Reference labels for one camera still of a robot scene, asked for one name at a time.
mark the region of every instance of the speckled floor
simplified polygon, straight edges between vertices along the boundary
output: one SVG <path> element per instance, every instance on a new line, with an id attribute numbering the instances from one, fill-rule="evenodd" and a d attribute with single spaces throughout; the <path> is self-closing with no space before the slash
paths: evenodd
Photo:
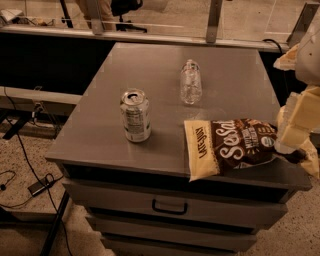
<path id="1" fill-rule="evenodd" d="M 0 125 L 0 130 L 1 128 L 3 130 L 4 126 L 6 126 L 5 122 Z M 30 134 L 30 129 L 33 132 L 37 131 L 36 128 L 28 124 L 27 128 L 22 130 L 21 133 Z M 55 178 L 59 178 L 61 176 L 60 170 L 44 159 L 46 151 L 53 142 L 50 136 L 46 137 L 21 135 L 29 161 L 35 172 L 40 177 L 52 173 Z M 7 184 L 7 189 L 0 191 L 0 204 L 19 204 L 30 197 L 27 187 L 36 180 L 26 163 L 17 136 L 14 136 L 11 140 L 0 139 L 0 149 L 0 172 L 5 170 L 16 172 L 16 177 Z M 0 183 L 6 182 L 7 178 L 0 175 Z M 320 184 L 318 180 L 310 179 L 313 188 L 308 192 L 298 192 L 287 204 L 289 212 L 269 230 L 260 231 L 257 235 L 257 243 L 249 251 L 239 253 L 239 255 L 318 256 L 320 254 Z M 50 189 L 57 206 L 64 191 L 61 182 L 58 181 Z M 25 207 L 14 211 L 54 213 L 47 192 L 29 201 Z M 73 255 L 139 256 L 126 252 L 116 252 L 114 254 L 113 251 L 105 249 L 100 242 L 100 234 L 91 229 L 85 220 L 85 216 L 85 209 L 75 205 L 70 200 L 63 221 Z M 1 255 L 39 255 L 48 229 L 48 225 L 8 225 L 1 223 Z M 50 255 L 68 255 L 66 237 L 62 227 L 59 228 Z"/>

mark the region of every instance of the table top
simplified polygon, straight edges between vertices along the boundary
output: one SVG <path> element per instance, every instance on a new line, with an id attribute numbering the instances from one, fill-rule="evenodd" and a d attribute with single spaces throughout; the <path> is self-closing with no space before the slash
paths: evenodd
<path id="1" fill-rule="evenodd" d="M 179 98 L 180 70 L 187 59 L 197 61 L 201 71 L 203 96 L 193 106 Z M 125 137 L 120 97 L 128 88 L 143 90 L 150 101 L 151 136 L 142 143 Z M 116 43 L 46 158 L 188 177 L 185 119 L 274 123 L 278 111 L 256 50 Z"/>

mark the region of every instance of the gray drawer cabinet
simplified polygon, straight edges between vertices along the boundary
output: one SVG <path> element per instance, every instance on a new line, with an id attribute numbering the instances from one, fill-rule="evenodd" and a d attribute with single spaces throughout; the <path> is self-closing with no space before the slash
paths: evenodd
<path id="1" fill-rule="evenodd" d="M 285 203 L 296 191 L 310 188 L 303 170 L 279 159 L 191 183 L 187 177 L 59 166 L 69 177 L 63 183 L 66 191 L 87 209 L 87 221 L 101 232 L 103 244 L 146 255 L 246 251 L 260 229 L 287 213 Z M 268 181 L 265 176 L 272 170 L 296 176 Z"/>
<path id="2" fill-rule="evenodd" d="M 180 100 L 181 66 L 201 67 L 201 102 Z M 124 135 L 119 99 L 128 88 L 150 101 L 152 132 L 142 143 Z M 116 43 L 46 154 L 67 177 L 106 248 L 145 256 L 234 255 L 311 188 L 304 170 L 276 159 L 189 182 L 184 120 L 253 118 L 279 112 L 259 53 L 178 45 Z"/>

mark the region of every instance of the black wire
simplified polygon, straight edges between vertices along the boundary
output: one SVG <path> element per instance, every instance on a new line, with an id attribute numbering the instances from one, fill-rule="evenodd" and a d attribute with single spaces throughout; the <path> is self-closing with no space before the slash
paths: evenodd
<path id="1" fill-rule="evenodd" d="M 14 108 L 15 110 L 17 110 L 14 101 L 8 96 L 8 94 L 7 94 L 7 92 L 6 92 L 6 87 L 4 87 L 4 94 L 5 94 L 5 96 L 10 100 L 10 102 L 12 103 L 13 108 Z M 24 147 L 24 145 L 23 145 L 23 142 L 22 142 L 22 140 L 21 140 L 21 138 L 20 138 L 19 133 L 17 132 L 16 135 L 17 135 L 17 137 L 18 137 L 18 140 L 19 140 L 19 143 L 20 143 L 20 145 L 21 145 L 21 148 L 22 148 L 24 157 L 25 157 L 25 159 L 26 159 L 26 162 L 27 162 L 27 164 L 28 164 L 28 166 L 29 166 L 32 174 L 35 176 L 35 178 L 37 179 L 37 181 L 38 181 L 40 184 L 42 184 L 43 186 L 45 186 L 45 188 L 46 188 L 47 191 L 48 191 L 48 195 L 49 195 L 50 201 L 51 201 L 51 203 L 52 203 L 52 206 L 53 206 L 53 208 L 55 209 L 55 211 L 58 213 L 58 209 L 57 209 L 55 203 L 53 202 L 53 199 L 52 199 L 52 196 L 51 196 L 51 193 L 50 193 L 50 188 L 49 188 L 49 186 L 46 186 L 46 184 L 43 184 L 43 183 L 41 182 L 41 180 L 39 179 L 39 177 L 37 176 L 35 170 L 33 169 L 32 165 L 31 165 L 31 163 L 30 163 L 30 161 L 29 161 L 29 158 L 28 158 L 28 156 L 27 156 L 27 152 L 26 152 L 26 150 L 25 150 L 25 147 Z M 64 225 L 64 223 L 63 223 L 62 220 L 61 220 L 61 224 L 62 224 L 62 226 L 63 226 L 63 230 L 64 230 L 64 233 L 65 233 L 66 244 L 67 244 L 68 252 L 69 252 L 69 254 L 72 256 L 72 253 L 71 253 L 71 250 L 70 250 L 70 247 L 69 247 L 67 229 L 66 229 L 66 227 L 65 227 L 65 225 Z"/>
<path id="2" fill-rule="evenodd" d="M 281 54 L 281 55 L 283 54 L 282 48 L 281 48 L 280 44 L 279 44 L 276 40 L 267 38 L 267 39 L 263 39 L 262 41 L 274 43 L 274 44 L 278 47 L 280 54 Z M 287 92 L 287 98 L 288 98 L 289 95 L 290 95 L 290 93 L 289 93 L 289 87 L 288 87 L 288 83 L 287 83 L 286 73 L 285 73 L 284 70 L 283 70 L 282 74 L 283 74 L 284 84 L 285 84 L 285 86 L 286 86 L 286 92 Z"/>
<path id="3" fill-rule="evenodd" d="M 22 208 L 22 206 L 25 206 L 26 203 L 28 203 L 33 197 L 28 198 L 28 200 L 24 201 L 21 204 L 16 204 L 16 205 L 4 205 L 4 204 L 0 204 L 1 207 L 5 207 L 5 208 L 9 208 L 9 209 L 19 209 L 20 207 Z"/>
<path id="4" fill-rule="evenodd" d="M 10 177 L 10 179 L 7 180 L 6 183 L 4 183 L 4 185 L 6 186 L 11 180 L 13 180 L 13 178 L 17 175 L 14 171 L 8 170 L 8 171 L 4 171 L 2 173 L 0 173 L 0 175 L 3 175 L 5 173 L 12 173 L 12 177 Z"/>

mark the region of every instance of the soda can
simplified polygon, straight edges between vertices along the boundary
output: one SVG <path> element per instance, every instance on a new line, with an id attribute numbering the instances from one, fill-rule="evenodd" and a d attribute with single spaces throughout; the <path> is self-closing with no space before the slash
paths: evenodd
<path id="1" fill-rule="evenodd" d="M 120 110 L 129 141 L 142 142 L 151 134 L 149 100 L 139 89 L 126 91 L 121 97 Z"/>

